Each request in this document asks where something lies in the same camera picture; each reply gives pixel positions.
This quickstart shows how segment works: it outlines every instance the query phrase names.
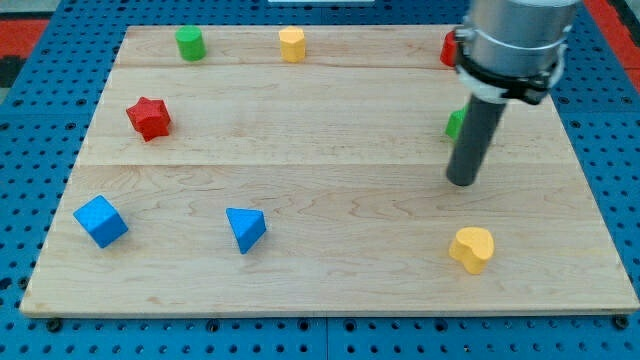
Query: black cylinder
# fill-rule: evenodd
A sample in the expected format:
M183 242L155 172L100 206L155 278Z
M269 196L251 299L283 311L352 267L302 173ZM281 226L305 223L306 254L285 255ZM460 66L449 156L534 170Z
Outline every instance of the black cylinder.
M471 95L467 114L447 167L449 181L458 186L473 184L506 106L506 103L488 103Z

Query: toy block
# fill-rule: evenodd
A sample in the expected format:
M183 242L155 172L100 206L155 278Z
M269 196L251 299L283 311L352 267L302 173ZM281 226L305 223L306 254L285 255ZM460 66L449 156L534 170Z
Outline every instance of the toy block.
M465 116L467 116L467 105L449 115L449 122L447 123L447 128L444 130L444 133L453 139L453 141L458 140L458 134L460 134Z
M444 37L444 43L442 44L442 52L440 53L440 61L450 67L456 65L456 52L458 51L458 44L455 39L455 32L449 31Z
M227 218L238 241L241 254L246 254L267 231L264 213L260 210L229 208Z
M73 216L101 248L129 230L118 211L102 195L76 210Z
M141 97L135 105L127 109L127 115L133 128L142 134L144 141L156 136L169 135L171 118L162 100Z
M470 274L478 275L493 256L493 251L493 237L487 229L466 227L456 233L449 247L449 256L460 261Z
M186 61L197 61L202 59L207 50L202 40L202 31L193 25L185 25L176 31L176 42L180 56Z
M304 31L295 26L288 26L278 33L280 35L280 52L285 61L297 63L306 55Z

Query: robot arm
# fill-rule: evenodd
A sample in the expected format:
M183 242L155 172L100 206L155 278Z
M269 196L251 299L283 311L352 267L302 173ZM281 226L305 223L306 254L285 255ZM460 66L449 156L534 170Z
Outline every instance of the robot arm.
M472 92L447 177L471 185L509 99L537 105L564 70L580 0L473 0L455 31L456 71Z

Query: blue block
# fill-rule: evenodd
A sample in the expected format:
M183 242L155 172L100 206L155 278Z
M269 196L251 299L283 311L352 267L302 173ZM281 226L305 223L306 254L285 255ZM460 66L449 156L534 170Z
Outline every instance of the blue block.
M129 230L118 211L102 195L76 210L73 216L101 248L107 247Z
M260 210L228 208L227 218L238 241L241 254L246 254L267 231L264 214Z

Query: green block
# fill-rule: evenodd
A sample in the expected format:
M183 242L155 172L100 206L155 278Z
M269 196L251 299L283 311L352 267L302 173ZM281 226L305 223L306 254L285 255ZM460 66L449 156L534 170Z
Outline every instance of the green block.
M444 133L449 135L453 141L458 140L458 134L460 133L460 129L462 128L462 123L464 122L464 117L467 115L467 106L465 105L462 109L454 111L449 115L449 122L447 123L447 128Z
M180 56L187 61L200 60L207 54L202 40L202 31L197 26L186 25L178 29L176 41Z

